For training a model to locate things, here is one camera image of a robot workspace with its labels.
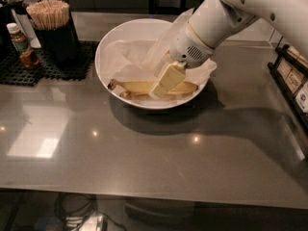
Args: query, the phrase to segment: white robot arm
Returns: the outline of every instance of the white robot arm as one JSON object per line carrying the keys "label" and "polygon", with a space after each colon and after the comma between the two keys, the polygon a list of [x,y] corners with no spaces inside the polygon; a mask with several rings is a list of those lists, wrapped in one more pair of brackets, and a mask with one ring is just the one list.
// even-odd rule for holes
{"label": "white robot arm", "polygon": [[200,66],[260,17],[308,57],[308,0],[205,0],[170,44],[169,55],[186,68]]}

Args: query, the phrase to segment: shelf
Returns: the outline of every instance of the shelf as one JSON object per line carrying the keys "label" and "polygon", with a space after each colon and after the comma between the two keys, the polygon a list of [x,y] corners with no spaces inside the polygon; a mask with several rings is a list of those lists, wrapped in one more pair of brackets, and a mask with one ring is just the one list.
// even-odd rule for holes
{"label": "shelf", "polygon": [[290,91],[289,87],[285,83],[283,77],[278,72],[277,68],[282,59],[288,61],[292,66],[294,66],[297,70],[303,73],[306,77],[308,77],[308,69],[297,61],[294,57],[288,54],[287,49],[289,45],[284,45],[283,48],[277,47],[276,52],[278,53],[278,57],[275,63],[268,63],[269,71],[276,82],[277,86],[279,87],[281,93],[283,94],[284,98],[286,99],[289,107],[293,111],[295,117],[297,118],[299,124],[302,126],[305,134],[308,136],[308,115],[305,114],[300,107],[298,106],[295,95]]}

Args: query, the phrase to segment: bottle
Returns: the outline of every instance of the bottle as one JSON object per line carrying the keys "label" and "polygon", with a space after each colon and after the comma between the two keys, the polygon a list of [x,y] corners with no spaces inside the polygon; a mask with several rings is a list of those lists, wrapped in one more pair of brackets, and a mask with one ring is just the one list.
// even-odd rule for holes
{"label": "bottle", "polygon": [[23,0],[10,0],[10,7],[14,22],[18,25],[21,32],[26,34],[26,32],[23,29],[23,25],[20,21],[21,18],[20,16],[22,14],[25,14],[24,9],[22,8],[22,2]]}
{"label": "bottle", "polygon": [[18,25],[16,23],[9,23],[7,28],[11,35],[11,41],[19,53],[19,59],[22,64],[28,69],[38,67],[39,58],[29,44],[27,37],[20,31]]}
{"label": "bottle", "polygon": [[26,12],[26,8],[34,3],[39,2],[40,0],[23,0],[22,2],[22,8],[24,9],[25,14],[21,15],[19,17],[19,20],[21,21],[23,25],[23,29],[26,33],[26,36],[28,40],[30,41],[30,45],[33,48],[41,48],[38,36],[34,30],[33,24],[34,22],[32,21],[30,15]]}

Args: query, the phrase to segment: gray countertop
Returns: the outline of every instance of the gray countertop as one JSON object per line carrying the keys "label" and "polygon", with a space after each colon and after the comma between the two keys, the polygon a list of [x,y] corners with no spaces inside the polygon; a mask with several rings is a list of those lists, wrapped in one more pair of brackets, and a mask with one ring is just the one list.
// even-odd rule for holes
{"label": "gray countertop", "polygon": [[0,187],[308,209],[301,130],[270,47],[223,45],[191,102],[164,111],[80,82],[0,86]]}

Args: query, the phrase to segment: black container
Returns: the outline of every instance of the black container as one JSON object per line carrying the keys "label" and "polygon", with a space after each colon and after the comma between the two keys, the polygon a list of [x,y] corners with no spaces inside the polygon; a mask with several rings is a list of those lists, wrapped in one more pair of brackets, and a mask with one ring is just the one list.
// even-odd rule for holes
{"label": "black container", "polygon": [[9,0],[0,0],[0,61],[8,54],[7,46],[12,45],[7,24],[12,22],[12,14]]}
{"label": "black container", "polygon": [[10,0],[11,6],[17,14],[27,14],[25,8],[22,7],[22,2],[24,0]]}
{"label": "black container", "polygon": [[56,64],[61,66],[75,64],[79,40],[72,20],[62,28],[55,30],[37,30],[41,46],[52,56]]}

